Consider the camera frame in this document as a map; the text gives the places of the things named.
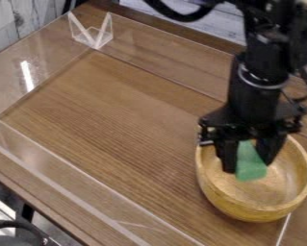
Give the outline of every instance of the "yellow bowl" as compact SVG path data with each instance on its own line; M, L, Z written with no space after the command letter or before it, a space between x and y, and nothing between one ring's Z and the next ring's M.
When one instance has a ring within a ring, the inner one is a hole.
M196 148L196 177L213 206L241 221L268 222L284 217L307 196L307 154L288 136L284 147L267 167L263 179L239 182L221 172L215 147Z

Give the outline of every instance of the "wood grain surface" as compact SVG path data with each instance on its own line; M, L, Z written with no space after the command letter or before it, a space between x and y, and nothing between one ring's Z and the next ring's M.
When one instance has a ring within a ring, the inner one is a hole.
M90 5L82 11L101 13ZM193 58L189 50L184 54ZM219 62L225 71L229 56L209 52L209 64ZM1 120L202 245L272 245L283 220L251 224L229 219L208 203L196 183L196 118L216 109L221 100L114 59L106 50L104 53L86 52L1 115ZM164 53L166 58L174 55L168 46ZM150 54L142 48L134 52L146 64L144 58ZM227 76L221 72L216 78L219 72L217 68L206 72L212 82L221 81L210 87L213 91L225 85ZM307 137L297 138L307 148ZM48 161L37 164L35 171L60 180L98 208L93 184L78 174L61 172L62 166ZM30 171L1 155L0 181L86 245L130 245L128 238L78 208L66 194L41 183Z

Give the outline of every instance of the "green object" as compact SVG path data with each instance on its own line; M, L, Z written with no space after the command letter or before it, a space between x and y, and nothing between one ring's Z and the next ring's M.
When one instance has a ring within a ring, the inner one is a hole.
M265 176L267 167L249 140L240 141L235 177L237 181L252 181Z

